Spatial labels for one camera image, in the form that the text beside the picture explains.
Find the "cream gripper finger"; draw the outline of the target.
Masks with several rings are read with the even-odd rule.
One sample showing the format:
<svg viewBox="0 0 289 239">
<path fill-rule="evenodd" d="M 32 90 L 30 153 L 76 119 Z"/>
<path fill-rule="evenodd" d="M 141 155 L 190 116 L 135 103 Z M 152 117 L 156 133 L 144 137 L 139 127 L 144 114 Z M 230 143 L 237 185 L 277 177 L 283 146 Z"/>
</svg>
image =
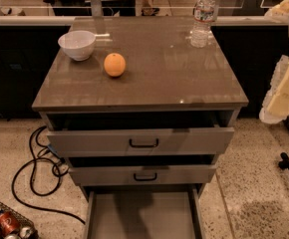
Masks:
<svg viewBox="0 0 289 239">
<path fill-rule="evenodd" d="M 276 64 L 259 113 L 265 123 L 279 123 L 289 116 L 289 57 L 283 55 Z"/>
</svg>

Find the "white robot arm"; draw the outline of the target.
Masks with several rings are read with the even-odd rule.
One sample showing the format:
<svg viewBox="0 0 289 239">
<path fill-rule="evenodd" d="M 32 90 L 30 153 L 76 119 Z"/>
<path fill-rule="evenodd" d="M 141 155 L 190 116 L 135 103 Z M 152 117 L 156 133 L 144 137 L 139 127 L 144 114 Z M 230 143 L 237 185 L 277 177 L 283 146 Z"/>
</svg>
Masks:
<svg viewBox="0 0 289 239">
<path fill-rule="evenodd" d="M 289 35 L 289 0 L 269 10 L 268 16 L 288 23 Z M 289 57 L 282 56 L 275 66 L 270 82 L 270 90 L 262 103 L 259 118 L 265 123 L 279 123 L 289 116 Z"/>
</svg>

